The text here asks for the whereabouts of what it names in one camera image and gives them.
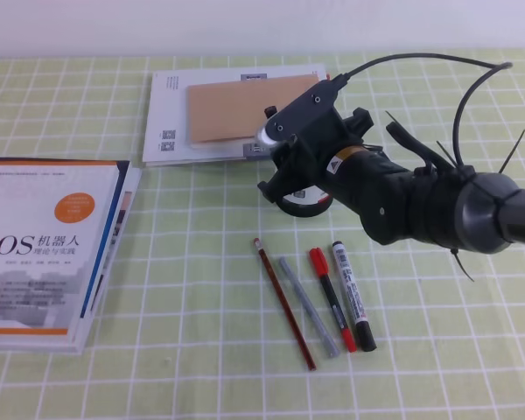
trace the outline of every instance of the book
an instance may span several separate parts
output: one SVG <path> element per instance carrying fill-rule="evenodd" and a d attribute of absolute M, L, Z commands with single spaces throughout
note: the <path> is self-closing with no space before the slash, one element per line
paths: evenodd
<path fill-rule="evenodd" d="M 139 179 L 128 161 L 0 158 L 0 349 L 81 352 Z"/>
<path fill-rule="evenodd" d="M 221 144 L 191 146 L 187 134 L 187 88 L 210 83 L 249 82 L 305 74 L 316 74 L 319 80 L 323 80 L 326 78 L 325 66 L 307 64 L 154 72 L 143 147 L 144 163 L 146 166 L 157 166 L 269 158 L 269 152 L 258 147 L 252 136 Z"/>

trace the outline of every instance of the orange label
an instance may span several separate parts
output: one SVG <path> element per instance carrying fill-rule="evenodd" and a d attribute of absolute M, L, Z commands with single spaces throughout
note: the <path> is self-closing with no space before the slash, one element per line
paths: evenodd
<path fill-rule="evenodd" d="M 86 219 L 95 208 L 94 198 L 84 192 L 67 195 L 54 208 L 54 215 L 63 223 L 78 223 Z"/>

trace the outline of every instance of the red pencil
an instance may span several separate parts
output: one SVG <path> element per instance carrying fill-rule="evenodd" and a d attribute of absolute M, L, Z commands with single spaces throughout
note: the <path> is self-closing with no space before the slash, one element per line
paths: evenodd
<path fill-rule="evenodd" d="M 278 282 L 277 275 L 275 274 L 274 270 L 272 269 L 272 266 L 270 265 L 269 258 L 266 256 L 266 252 L 264 252 L 263 245 L 261 244 L 261 241 L 259 240 L 259 238 L 255 238 L 254 243 L 256 246 L 256 250 L 259 252 L 259 256 L 261 256 L 262 264 L 264 265 L 266 272 L 269 274 L 269 278 L 270 278 L 270 281 L 272 282 L 272 286 L 274 286 L 274 290 L 276 294 L 278 295 L 278 300 L 280 301 L 280 304 L 282 305 L 282 309 L 286 314 L 286 318 L 288 319 L 290 328 L 294 332 L 294 335 L 296 336 L 297 344 L 299 345 L 299 349 L 301 350 L 301 353 L 305 358 L 307 367 L 309 368 L 309 370 L 315 370 L 317 369 L 317 367 L 315 366 L 315 362 L 313 361 L 312 354 L 310 353 L 309 348 L 307 347 L 307 344 L 305 343 L 304 336 L 299 330 L 298 323 L 296 322 L 296 319 L 294 318 L 294 314 L 291 311 L 290 305 L 288 304 L 288 300 L 286 299 L 286 296 L 284 295 L 284 292 L 282 291 L 282 287 L 280 286 L 280 283 Z"/>

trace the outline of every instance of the green grid tablecloth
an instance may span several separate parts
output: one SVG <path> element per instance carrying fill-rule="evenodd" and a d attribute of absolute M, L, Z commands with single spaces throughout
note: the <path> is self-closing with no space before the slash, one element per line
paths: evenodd
<path fill-rule="evenodd" d="M 461 126 L 465 161 L 497 170 L 525 129 L 525 51 L 453 53 L 514 62 L 474 95 Z M 310 61 L 334 75 L 377 55 L 0 60 L 0 155 L 139 164 L 154 70 Z M 480 72 L 388 63 L 355 77 L 337 107 L 369 109 L 377 125 L 367 142 L 414 167 L 386 136 L 383 110 L 431 147 L 447 145 Z M 525 247 L 463 255 L 471 283 L 446 250 L 372 243 L 340 205 L 310 220 L 281 213 L 256 190 L 272 172 L 269 163 L 145 170 L 85 353 L 0 353 L 0 419 L 525 419 Z M 506 173 L 525 186 L 525 140 Z M 335 333 L 306 252 L 342 240 L 377 350 L 327 360 L 286 287 L 318 363 L 308 374 L 251 248 L 256 236 L 271 256 L 288 256 Z"/>

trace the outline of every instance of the red marker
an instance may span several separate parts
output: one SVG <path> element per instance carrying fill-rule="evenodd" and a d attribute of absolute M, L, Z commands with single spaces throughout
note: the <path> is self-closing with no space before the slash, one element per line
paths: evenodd
<path fill-rule="evenodd" d="M 329 301 L 329 305 L 331 306 L 332 315 L 336 319 L 336 322 L 340 328 L 340 333 L 342 334 L 346 348 L 348 349 L 348 352 L 353 353 L 356 351 L 354 337 L 352 337 L 350 328 L 348 328 L 347 320 L 344 318 L 344 313 L 342 313 L 342 309 L 340 308 L 339 300 L 336 298 L 336 294 L 334 293 L 331 279 L 328 276 L 329 267 L 326 264 L 323 251 L 321 248 L 313 248 L 311 251 L 309 251 L 309 257 L 311 258 L 311 262 L 313 263 L 315 271 L 317 271 L 317 276 L 321 281 L 321 286 L 323 286 L 326 298 Z"/>

